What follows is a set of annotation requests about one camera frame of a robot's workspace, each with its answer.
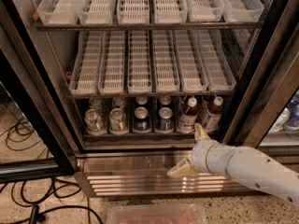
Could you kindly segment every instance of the white bottle cap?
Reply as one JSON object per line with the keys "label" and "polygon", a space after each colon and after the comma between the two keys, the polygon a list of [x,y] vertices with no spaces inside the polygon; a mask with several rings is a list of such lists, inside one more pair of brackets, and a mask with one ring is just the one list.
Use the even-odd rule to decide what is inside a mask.
{"label": "white bottle cap", "polygon": [[190,98],[190,99],[188,100],[188,106],[190,106],[190,107],[195,107],[196,104],[197,104],[197,101],[196,101],[195,98]]}
{"label": "white bottle cap", "polygon": [[222,103],[223,103],[223,98],[220,96],[216,96],[214,99],[214,104],[217,106],[220,106],[220,105],[222,105]]}

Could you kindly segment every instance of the white robotic arm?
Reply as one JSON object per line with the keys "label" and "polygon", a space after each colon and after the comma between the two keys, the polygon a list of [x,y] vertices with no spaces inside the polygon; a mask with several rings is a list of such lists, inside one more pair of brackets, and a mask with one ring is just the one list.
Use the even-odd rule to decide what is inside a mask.
{"label": "white robotic arm", "polygon": [[230,147],[204,137],[192,149],[191,160],[180,161],[168,175],[182,177],[198,172],[225,176],[299,208],[299,174],[255,148]]}

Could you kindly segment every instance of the white basket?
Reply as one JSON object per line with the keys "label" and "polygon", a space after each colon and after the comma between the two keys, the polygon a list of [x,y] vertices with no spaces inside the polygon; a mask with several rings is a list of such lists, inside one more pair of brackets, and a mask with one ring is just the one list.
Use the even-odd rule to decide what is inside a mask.
{"label": "white basket", "polygon": [[78,17],[82,24],[112,24],[116,0],[80,0]]}
{"label": "white basket", "polygon": [[182,90],[206,91],[208,82],[197,48],[196,32],[174,31],[174,38]]}
{"label": "white basket", "polygon": [[223,17],[226,21],[256,22],[263,12],[260,0],[222,0],[224,3]]}
{"label": "white basket", "polygon": [[69,90],[72,94],[96,94],[102,58],[102,32],[81,32]]}
{"label": "white basket", "polygon": [[156,92],[179,91],[179,76],[171,31],[152,31]]}
{"label": "white basket", "polygon": [[42,0],[37,8],[40,19],[47,24],[76,24],[79,0]]}
{"label": "white basket", "polygon": [[206,69],[210,91],[232,91],[235,78],[221,46],[220,31],[197,31],[198,48]]}
{"label": "white basket", "polygon": [[189,21],[219,21],[224,10],[222,0],[186,0]]}
{"label": "white basket", "polygon": [[154,23],[185,23],[186,0],[153,0]]}
{"label": "white basket", "polygon": [[101,94],[123,93],[125,32],[104,32],[98,89]]}
{"label": "white basket", "polygon": [[245,55],[249,49],[250,32],[248,29],[234,29],[235,39]]}
{"label": "white basket", "polygon": [[118,0],[119,24],[150,23],[149,0]]}
{"label": "white basket", "polygon": [[151,92],[149,32],[129,32],[128,46],[128,91]]}

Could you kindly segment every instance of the refrigerator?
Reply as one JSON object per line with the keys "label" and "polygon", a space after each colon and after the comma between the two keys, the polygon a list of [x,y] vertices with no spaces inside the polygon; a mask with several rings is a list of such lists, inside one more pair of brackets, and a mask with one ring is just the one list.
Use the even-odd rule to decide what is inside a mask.
{"label": "refrigerator", "polygon": [[[298,145],[286,141],[275,146],[265,144],[271,135],[284,132],[268,133],[298,90],[299,0],[254,0],[254,6],[263,5],[255,21],[229,21],[223,15],[218,21],[192,21],[190,16],[185,17],[186,22],[179,22],[176,19],[183,17],[179,9],[172,13],[171,19],[175,19],[171,23],[164,21],[169,19],[166,15],[158,16],[157,0],[147,0],[149,16],[141,16],[139,23],[132,23],[130,16],[123,15],[122,0],[109,0],[113,12],[106,14],[110,20],[102,24],[93,23],[92,16],[88,17],[88,23],[84,12],[73,23],[62,24],[66,16],[49,17],[49,12],[41,9],[44,1],[0,0],[0,80],[51,153],[44,160],[1,163],[2,182],[74,175],[89,197],[248,190],[217,175],[199,174],[181,179],[166,175],[179,160],[190,155],[195,144],[193,133],[178,132],[176,119],[173,131],[157,132],[157,100],[166,95],[173,103],[173,118],[178,115],[180,97],[194,96],[201,103],[203,96],[220,96],[224,111],[217,130],[210,133],[211,138],[226,145],[256,147],[299,171]],[[188,0],[184,1],[179,4],[186,8]],[[150,66],[146,89],[135,92],[129,62],[141,45],[137,44],[137,53],[130,53],[130,46],[135,44],[130,35],[138,33],[148,39]],[[93,90],[85,93],[78,91],[78,81],[72,83],[72,78],[79,70],[76,64],[82,63],[80,52],[87,48],[84,41],[91,34],[103,40],[103,47],[94,47],[100,63],[93,71]],[[201,57],[197,57],[198,61],[204,61],[206,34],[212,40],[216,37],[213,44],[217,55],[225,61],[222,72],[226,75],[227,88],[208,86],[210,82],[207,84],[205,80],[210,70],[205,66],[205,71],[200,70],[206,76],[201,77],[201,90],[186,90],[180,58],[187,51],[179,49],[181,35],[188,35],[192,44],[196,44],[197,49],[191,48],[192,52]],[[103,89],[103,80],[109,75],[105,65],[110,59],[105,52],[115,45],[108,46],[105,41],[110,42],[112,35],[118,42],[116,50],[122,54],[121,91]],[[167,89],[159,83],[167,79],[159,80],[162,71],[158,71],[156,59],[164,47],[155,47],[164,42],[164,35],[169,38],[166,52],[172,57],[170,71],[176,74],[174,85]],[[114,55],[117,58],[113,61],[118,62],[120,54]],[[145,96],[149,98],[149,132],[135,133],[135,98]],[[125,98],[128,121],[125,132],[113,133],[108,117],[101,123],[105,126],[104,133],[88,132],[85,114],[94,98],[104,100],[107,113],[112,109],[113,98]],[[296,136],[298,130],[289,132]]]}

